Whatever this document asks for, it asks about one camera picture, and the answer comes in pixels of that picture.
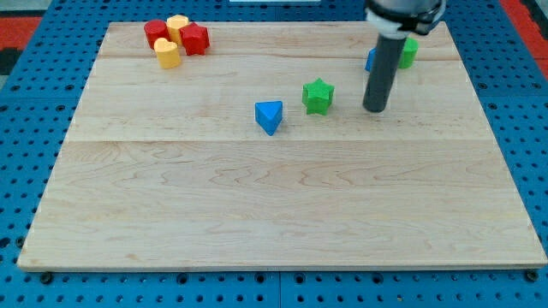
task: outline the wooden board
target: wooden board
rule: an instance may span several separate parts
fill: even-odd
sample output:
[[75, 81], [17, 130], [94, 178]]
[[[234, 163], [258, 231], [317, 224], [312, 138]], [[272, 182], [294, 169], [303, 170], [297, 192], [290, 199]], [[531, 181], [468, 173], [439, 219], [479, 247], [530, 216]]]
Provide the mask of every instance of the wooden board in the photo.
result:
[[[445, 24], [381, 115], [363, 22], [209, 23], [162, 70], [113, 23], [19, 257], [29, 271], [535, 268], [545, 253]], [[302, 85], [336, 86], [328, 116]], [[253, 104], [281, 99], [268, 137]]]

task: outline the yellow heart block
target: yellow heart block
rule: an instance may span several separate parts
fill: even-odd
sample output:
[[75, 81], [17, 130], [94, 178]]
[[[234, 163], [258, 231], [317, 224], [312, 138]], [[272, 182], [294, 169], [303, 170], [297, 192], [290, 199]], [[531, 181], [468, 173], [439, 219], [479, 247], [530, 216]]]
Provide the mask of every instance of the yellow heart block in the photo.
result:
[[154, 51], [161, 68], [175, 68], [181, 64], [177, 44], [165, 38], [159, 38], [154, 42]]
[[182, 46], [181, 33], [179, 29], [188, 26], [188, 17], [184, 15], [175, 15], [168, 18], [166, 22], [168, 26], [168, 33], [172, 42], [176, 42], [179, 46]]

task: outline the plastic block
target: plastic block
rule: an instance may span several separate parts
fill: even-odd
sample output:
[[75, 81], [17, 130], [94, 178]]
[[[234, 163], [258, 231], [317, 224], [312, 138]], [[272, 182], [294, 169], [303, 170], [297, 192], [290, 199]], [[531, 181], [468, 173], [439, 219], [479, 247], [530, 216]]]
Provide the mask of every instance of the plastic block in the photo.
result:
[[333, 102], [335, 87], [326, 84], [321, 78], [302, 87], [302, 102], [307, 107], [307, 115], [327, 115], [327, 109]]
[[151, 49], [154, 49], [154, 43], [159, 38], [170, 40], [168, 27], [165, 25], [165, 21], [161, 20], [148, 21], [145, 24], [145, 35]]
[[403, 46], [402, 59], [400, 60], [399, 68], [411, 68], [417, 51], [419, 50], [419, 42], [413, 38], [408, 38]]
[[272, 136], [283, 118], [281, 101], [255, 103], [255, 121]]
[[204, 55], [209, 47], [209, 34], [207, 28], [193, 22], [188, 27], [181, 29], [182, 44], [187, 56]]
[[188, 17], [184, 15], [171, 16], [167, 20], [168, 32], [172, 42], [182, 46], [181, 29], [188, 26]]
[[369, 51], [369, 54], [367, 55], [367, 62], [365, 66], [365, 70], [367, 72], [371, 72], [371, 68], [373, 67], [373, 61], [375, 60], [375, 52], [377, 52], [377, 48], [373, 48]]
[[174, 68], [181, 64], [181, 56], [177, 44], [165, 38], [159, 38], [154, 43], [154, 51], [161, 68]]

